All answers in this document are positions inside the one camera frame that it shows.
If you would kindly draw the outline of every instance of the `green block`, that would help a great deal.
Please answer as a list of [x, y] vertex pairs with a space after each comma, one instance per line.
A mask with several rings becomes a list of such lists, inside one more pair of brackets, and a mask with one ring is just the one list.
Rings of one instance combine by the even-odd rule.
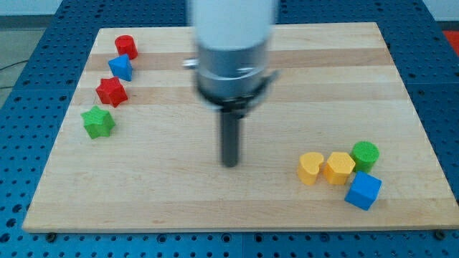
[[99, 136], [110, 136], [110, 130], [115, 126], [112, 115], [107, 110], [94, 106], [91, 110], [81, 114], [85, 121], [84, 127], [91, 139]]
[[379, 158], [379, 150], [373, 143], [360, 141], [352, 148], [351, 157], [356, 162], [354, 172], [369, 173]]

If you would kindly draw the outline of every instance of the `wooden table surface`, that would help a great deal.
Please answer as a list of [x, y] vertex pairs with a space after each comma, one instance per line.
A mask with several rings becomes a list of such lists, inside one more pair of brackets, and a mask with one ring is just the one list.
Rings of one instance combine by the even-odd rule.
[[[102, 105], [114, 40], [136, 39], [129, 101]], [[282, 74], [243, 120], [242, 160], [219, 163], [217, 114], [194, 93], [192, 30], [101, 29], [29, 208], [30, 232], [349, 231], [459, 226], [459, 208], [375, 23], [276, 26], [270, 68]], [[116, 122], [91, 140], [80, 113]], [[370, 140], [382, 179], [369, 211], [345, 186], [296, 175], [301, 154], [350, 152]]]

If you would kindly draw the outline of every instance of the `plastic block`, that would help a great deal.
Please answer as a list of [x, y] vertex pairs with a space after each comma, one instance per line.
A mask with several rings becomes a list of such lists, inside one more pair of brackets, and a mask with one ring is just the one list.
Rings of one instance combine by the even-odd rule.
[[298, 164], [298, 177], [305, 185], [312, 186], [316, 182], [322, 164], [322, 154], [317, 152], [303, 154]]
[[352, 148], [351, 157], [356, 162], [354, 171], [369, 173], [379, 158], [379, 150], [373, 143], [360, 141]]
[[134, 38], [129, 35], [122, 35], [115, 39], [115, 46], [118, 54], [127, 54], [129, 59], [132, 60], [137, 57], [137, 48]]
[[344, 200], [360, 209], [368, 211], [370, 206], [376, 201], [381, 185], [382, 181], [378, 178], [370, 176], [365, 172], [357, 171], [357, 175]]
[[115, 121], [107, 110], [94, 106], [90, 111], [81, 114], [85, 121], [85, 129], [91, 139], [99, 136], [110, 136], [110, 130], [115, 126]]
[[128, 82], [132, 80], [132, 66], [127, 54], [108, 61], [108, 65], [112, 70], [113, 76], [118, 76], [120, 79]]
[[95, 91], [98, 93], [100, 101], [103, 104], [111, 104], [115, 108], [121, 102], [128, 99], [126, 91], [118, 77], [100, 79], [100, 85]]
[[348, 153], [333, 152], [328, 157], [323, 174], [327, 181], [334, 185], [344, 185], [356, 163]]

